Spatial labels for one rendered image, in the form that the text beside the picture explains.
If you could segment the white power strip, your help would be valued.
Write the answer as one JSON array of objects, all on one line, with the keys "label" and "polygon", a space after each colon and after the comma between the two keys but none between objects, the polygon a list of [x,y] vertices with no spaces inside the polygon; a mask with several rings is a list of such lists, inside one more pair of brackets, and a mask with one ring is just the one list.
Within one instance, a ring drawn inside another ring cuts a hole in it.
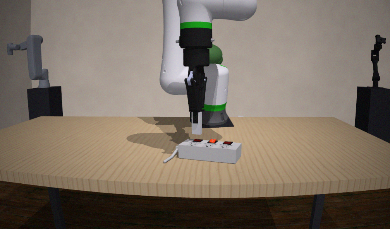
[{"label": "white power strip", "polygon": [[215,139],[187,139],[176,146],[173,154],[165,159],[166,163],[179,152],[181,159],[194,159],[236,164],[241,157],[242,143],[220,142]]}]

